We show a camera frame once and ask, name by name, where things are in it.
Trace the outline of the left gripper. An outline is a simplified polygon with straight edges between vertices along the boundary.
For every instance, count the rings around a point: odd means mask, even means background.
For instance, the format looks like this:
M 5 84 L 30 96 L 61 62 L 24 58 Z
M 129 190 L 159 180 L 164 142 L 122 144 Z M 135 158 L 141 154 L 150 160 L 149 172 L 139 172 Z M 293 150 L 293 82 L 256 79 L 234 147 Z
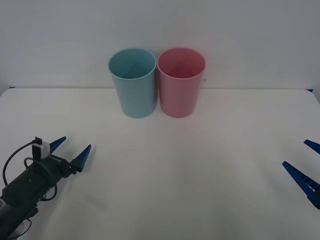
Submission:
M 61 137 L 49 144 L 52 154 L 67 138 Z M 26 190 L 29 195 L 46 195 L 51 189 L 58 193 L 58 182 L 62 178 L 68 178 L 71 174 L 81 173 L 89 157 L 92 145 L 89 144 L 71 162 L 55 155 L 36 160 L 31 157 L 24 159 L 24 177 Z

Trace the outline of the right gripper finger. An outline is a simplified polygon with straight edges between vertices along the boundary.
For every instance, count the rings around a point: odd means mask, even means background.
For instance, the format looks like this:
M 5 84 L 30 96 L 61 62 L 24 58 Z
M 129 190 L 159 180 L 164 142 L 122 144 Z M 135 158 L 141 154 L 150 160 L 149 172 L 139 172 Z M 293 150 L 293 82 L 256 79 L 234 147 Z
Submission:
M 320 154 L 320 144 L 319 143 L 316 143 L 316 142 L 308 140 L 308 139 L 306 139 L 303 143 L 305 145 L 307 145 L 308 147 L 310 147 L 311 149 L 313 149 L 318 154 Z
M 320 209 L 320 184 L 299 171 L 287 161 L 282 163 L 289 175 L 306 194 L 308 200 L 319 210 Z

